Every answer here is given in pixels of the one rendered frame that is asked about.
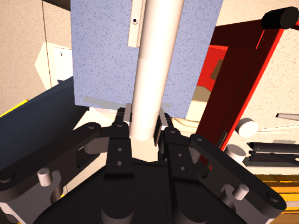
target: white tube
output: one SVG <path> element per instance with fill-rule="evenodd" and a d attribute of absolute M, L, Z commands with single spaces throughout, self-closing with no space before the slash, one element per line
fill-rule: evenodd
<path fill-rule="evenodd" d="M 136 70 L 130 136 L 154 135 L 184 0 L 146 0 Z"/>

